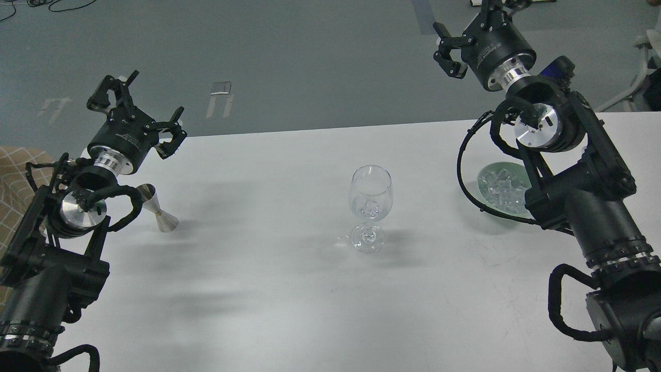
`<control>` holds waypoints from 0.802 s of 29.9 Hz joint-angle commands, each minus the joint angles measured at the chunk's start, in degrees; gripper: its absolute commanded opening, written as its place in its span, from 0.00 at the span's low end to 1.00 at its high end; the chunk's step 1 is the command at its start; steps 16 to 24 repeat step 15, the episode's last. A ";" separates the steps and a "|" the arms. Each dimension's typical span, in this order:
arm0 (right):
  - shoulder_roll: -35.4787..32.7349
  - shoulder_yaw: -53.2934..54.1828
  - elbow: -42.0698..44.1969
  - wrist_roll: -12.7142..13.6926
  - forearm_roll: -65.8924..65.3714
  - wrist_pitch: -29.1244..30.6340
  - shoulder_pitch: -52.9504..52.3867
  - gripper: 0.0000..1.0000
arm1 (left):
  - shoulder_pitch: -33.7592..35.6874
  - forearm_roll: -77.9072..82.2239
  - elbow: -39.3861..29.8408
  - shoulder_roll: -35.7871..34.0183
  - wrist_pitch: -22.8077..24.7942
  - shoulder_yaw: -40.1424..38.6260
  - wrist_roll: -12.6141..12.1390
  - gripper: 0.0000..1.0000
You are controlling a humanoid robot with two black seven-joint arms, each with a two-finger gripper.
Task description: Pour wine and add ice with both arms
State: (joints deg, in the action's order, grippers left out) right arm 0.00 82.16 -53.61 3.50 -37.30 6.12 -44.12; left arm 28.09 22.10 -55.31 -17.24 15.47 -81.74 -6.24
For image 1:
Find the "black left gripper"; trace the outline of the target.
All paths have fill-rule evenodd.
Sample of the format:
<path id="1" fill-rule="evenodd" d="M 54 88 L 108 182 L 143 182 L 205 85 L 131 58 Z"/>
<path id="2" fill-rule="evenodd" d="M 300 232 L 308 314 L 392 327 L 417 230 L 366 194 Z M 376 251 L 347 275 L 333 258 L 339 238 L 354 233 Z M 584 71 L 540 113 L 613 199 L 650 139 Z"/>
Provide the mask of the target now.
<path id="1" fill-rule="evenodd" d="M 161 159 L 172 156 L 188 136 L 180 124 L 184 107 L 178 107 L 169 121 L 155 122 L 146 115 L 137 115 L 129 87 L 139 75 L 134 70 L 122 80 L 106 75 L 87 100 L 86 108 L 103 113 L 106 121 L 87 146 L 94 165 L 104 168 L 114 176 L 135 174 L 151 148 Z M 113 92 L 115 107 L 111 108 L 109 91 Z M 125 115 L 111 115 L 114 109 L 123 108 Z M 156 133 L 169 133 L 170 141 L 158 142 Z"/>

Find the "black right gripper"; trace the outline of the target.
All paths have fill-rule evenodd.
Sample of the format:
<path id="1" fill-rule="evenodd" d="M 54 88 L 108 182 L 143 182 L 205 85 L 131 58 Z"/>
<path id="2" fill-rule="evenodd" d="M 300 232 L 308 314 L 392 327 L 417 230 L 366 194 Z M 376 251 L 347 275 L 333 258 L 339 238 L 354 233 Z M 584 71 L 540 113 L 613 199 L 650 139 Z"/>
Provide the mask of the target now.
<path id="1" fill-rule="evenodd" d="M 473 7 L 480 8 L 477 24 L 471 24 L 462 36 L 452 36 L 444 24 L 434 22 L 439 43 L 433 59 L 450 78 L 465 78 L 469 66 L 486 91 L 500 91 L 494 73 L 503 63 L 514 57 L 531 70 L 536 62 L 536 52 L 507 21 L 535 2 L 540 1 L 473 1 Z M 453 50 L 461 49 L 463 62 L 451 56 Z"/>

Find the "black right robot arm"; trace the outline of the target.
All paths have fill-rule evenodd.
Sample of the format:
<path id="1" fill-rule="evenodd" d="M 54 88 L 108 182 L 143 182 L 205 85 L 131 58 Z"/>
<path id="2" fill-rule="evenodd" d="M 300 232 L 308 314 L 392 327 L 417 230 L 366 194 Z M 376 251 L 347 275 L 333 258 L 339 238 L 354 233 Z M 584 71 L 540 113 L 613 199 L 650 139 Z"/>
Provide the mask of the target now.
<path id="1" fill-rule="evenodd" d="M 465 197 L 482 212 L 574 236 L 590 274 L 567 264 L 548 278 L 554 327 L 579 342 L 600 342 L 614 369 L 659 371 L 659 257 L 624 200 L 635 179 L 591 105 L 571 89 L 574 64 L 559 56 L 530 73 L 536 52 L 512 19 L 529 1 L 482 1 L 467 28 L 453 36 L 434 22 L 434 60 L 451 78 L 471 70 L 486 91 L 505 99 L 467 131 L 457 158 Z M 470 139 L 490 125 L 491 141 L 519 159 L 531 187 L 529 219 L 500 212 L 467 190 L 461 162 Z"/>

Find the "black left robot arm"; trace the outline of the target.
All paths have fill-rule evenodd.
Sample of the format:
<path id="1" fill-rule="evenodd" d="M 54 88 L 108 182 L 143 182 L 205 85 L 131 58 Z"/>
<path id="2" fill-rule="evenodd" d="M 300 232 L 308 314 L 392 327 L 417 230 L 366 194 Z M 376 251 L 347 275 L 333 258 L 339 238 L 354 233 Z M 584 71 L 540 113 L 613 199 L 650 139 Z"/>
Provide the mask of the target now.
<path id="1" fill-rule="evenodd" d="M 64 153 L 52 163 L 27 163 L 26 179 L 35 193 L 2 257 L 2 286 L 12 290 L 2 311 L 2 371 L 59 371 L 83 353 L 98 371 L 97 348 L 83 344 L 54 355 L 64 323 L 99 298 L 109 276 L 101 259 L 106 235 L 133 222 L 143 209 L 153 212 L 160 231 L 179 221 L 163 211 L 152 184 L 119 184 L 135 174 L 155 149 L 172 156 L 186 139 L 180 125 L 184 108 L 156 121 L 134 104 L 128 78 L 107 75 L 87 101 L 106 121 L 87 146 L 86 158 Z"/>

